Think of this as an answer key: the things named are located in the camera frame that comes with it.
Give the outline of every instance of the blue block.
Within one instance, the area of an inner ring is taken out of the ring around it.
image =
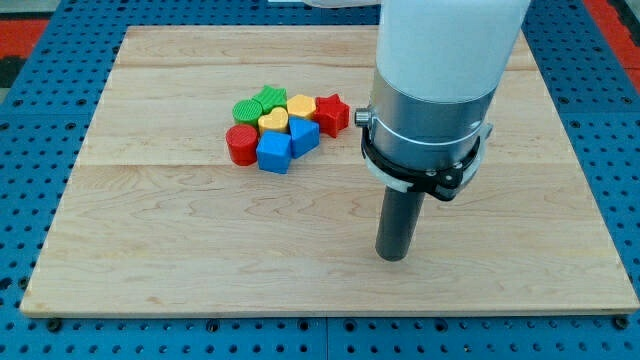
[[[308,153],[320,144],[320,125],[315,121],[289,117],[291,152],[294,159]]]
[[[258,143],[257,155],[260,170],[286,174],[291,162],[291,136],[266,131]]]

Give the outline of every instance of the yellow block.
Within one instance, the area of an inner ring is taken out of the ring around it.
[[[287,100],[289,115],[311,120],[316,112],[316,100],[306,95],[296,95]]]
[[[281,107],[274,108],[267,115],[262,115],[258,119],[260,135],[267,130],[287,133],[289,131],[289,113]]]

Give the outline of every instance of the plastic block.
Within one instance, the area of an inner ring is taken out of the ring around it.
[[[313,120],[320,125],[321,133],[337,138],[340,130],[349,127],[349,105],[343,103],[338,94],[318,97]]]
[[[251,125],[235,125],[227,131],[225,136],[229,156],[236,165],[248,166],[258,160],[258,131]]]
[[[287,101],[287,111],[290,116],[313,119],[316,112],[316,101],[306,95],[296,95]]]
[[[247,124],[258,127],[258,118],[262,115],[262,105],[255,100],[241,100],[232,110],[236,124]]]
[[[286,134],[289,132],[289,114],[287,110],[281,107],[274,108],[271,113],[262,115],[258,119],[258,128],[260,135],[265,131],[271,130]]]
[[[291,136],[267,131],[258,143],[258,167],[264,171],[286,174],[291,162]]]
[[[320,125],[303,118],[289,117],[291,153],[294,159],[308,153],[320,144]]]
[[[262,91],[253,97],[253,100],[260,103],[262,114],[266,115],[275,107],[287,107],[287,90],[265,85]]]

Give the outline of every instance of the wooden surface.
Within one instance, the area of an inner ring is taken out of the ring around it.
[[[476,179],[428,199],[409,256],[375,253],[359,131],[289,175],[233,166],[263,84],[366,104],[375,27],[130,28],[22,301],[35,317],[624,313],[638,300],[520,39]]]

